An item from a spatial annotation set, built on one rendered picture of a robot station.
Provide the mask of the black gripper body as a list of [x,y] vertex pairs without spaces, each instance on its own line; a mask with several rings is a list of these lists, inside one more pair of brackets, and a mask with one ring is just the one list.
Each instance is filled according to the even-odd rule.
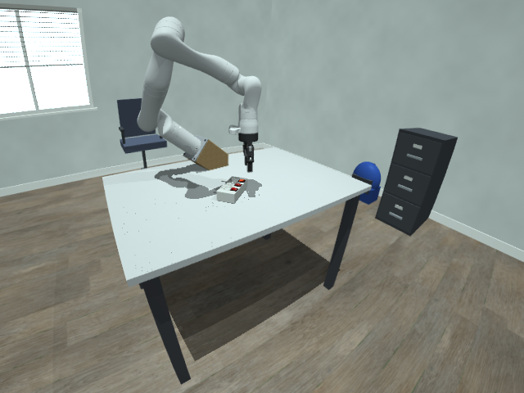
[[258,141],[258,133],[239,133],[238,140],[245,142],[245,147],[252,147],[252,143]]

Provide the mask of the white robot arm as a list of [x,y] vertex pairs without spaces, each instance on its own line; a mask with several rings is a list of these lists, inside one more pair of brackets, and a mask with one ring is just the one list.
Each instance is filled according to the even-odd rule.
[[173,65],[177,62],[212,76],[244,96],[243,103],[239,105],[238,126],[230,125],[229,134],[258,133],[260,80],[255,76],[240,75],[236,66],[219,56],[191,49],[183,43],[184,38],[184,28],[178,19],[169,16],[156,24],[151,36],[153,53],[143,82],[138,127],[145,132],[158,128],[162,138],[191,156],[200,149],[201,141],[161,110],[169,89]]

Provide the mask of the white power strip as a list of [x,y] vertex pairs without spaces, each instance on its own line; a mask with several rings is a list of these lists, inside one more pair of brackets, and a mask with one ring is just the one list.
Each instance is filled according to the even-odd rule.
[[[222,180],[226,182],[227,180]],[[217,201],[235,203],[247,188],[248,178],[231,177],[217,192]]]

